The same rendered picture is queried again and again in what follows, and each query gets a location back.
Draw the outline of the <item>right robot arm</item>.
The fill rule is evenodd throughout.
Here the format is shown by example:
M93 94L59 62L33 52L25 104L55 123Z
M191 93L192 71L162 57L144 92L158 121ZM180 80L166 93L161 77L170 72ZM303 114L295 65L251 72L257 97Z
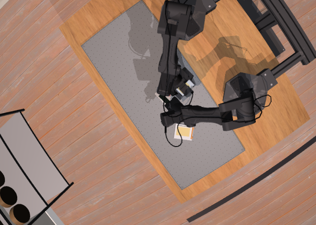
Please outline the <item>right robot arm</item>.
M175 1L175 2L174 2ZM199 26L192 19L192 5L179 3L178 0L167 1L166 16L167 20L177 21L178 25L169 24L169 31L165 18L165 3L164 2L157 33L161 34L163 39L163 52L159 61L158 71L161 72L160 81L157 93L164 96L166 90L167 79L167 63L168 63L168 80L166 96L170 96L173 80L179 75L181 65L178 65L177 43L180 38L185 39L187 36L192 36L200 30ZM191 12L191 13L190 13ZM189 22L188 22L189 21ZM193 24L192 24L193 23ZM196 30L197 29L197 30ZM192 33L192 34L190 34ZM176 68L177 67L177 68ZM177 70L176 70L177 69ZM175 73L176 72L176 73ZM176 75L176 76L175 76Z

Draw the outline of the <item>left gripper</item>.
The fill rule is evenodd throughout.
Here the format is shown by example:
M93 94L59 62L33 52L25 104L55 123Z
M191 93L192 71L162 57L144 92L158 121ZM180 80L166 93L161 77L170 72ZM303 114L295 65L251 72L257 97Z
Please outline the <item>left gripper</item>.
M178 107L184 106L184 105L174 96L172 100L169 103L166 103L164 106L168 109L168 111L172 111L172 110L176 111ZM166 127L169 127L171 125L167 125Z

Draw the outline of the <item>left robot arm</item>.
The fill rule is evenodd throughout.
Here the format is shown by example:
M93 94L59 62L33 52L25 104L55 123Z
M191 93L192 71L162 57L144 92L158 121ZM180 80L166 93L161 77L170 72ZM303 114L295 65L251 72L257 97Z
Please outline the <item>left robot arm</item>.
M248 87L242 76L234 79L230 85L237 94L238 98L218 104L219 107L216 108L204 108L199 105L185 105L178 107L176 111L172 110L166 112L169 116L178 116L182 113L182 115L178 117L169 117L163 112L160 114L162 125L166 127L167 125L179 123L188 117L194 117L183 121L189 128L195 127L199 122L211 122L222 125L223 131L230 131L254 124L256 120L251 122L240 122L255 119L255 114L260 111L260 109L254 104L256 95L253 88ZM231 110L236 110L237 120L235 121L239 121L239 123L222 119L226 118L233 120Z

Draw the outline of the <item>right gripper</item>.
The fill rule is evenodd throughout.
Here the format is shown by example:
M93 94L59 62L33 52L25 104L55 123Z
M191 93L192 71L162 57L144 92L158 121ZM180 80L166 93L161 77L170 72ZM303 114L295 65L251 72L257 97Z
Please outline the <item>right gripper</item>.
M187 96L190 92L191 89L185 84L189 79L192 81L193 74L186 69L185 67L183 69L180 69L180 74L177 75L177 77L172 81L172 89L171 89L171 96L175 96L178 93L175 91L178 87L180 91Z

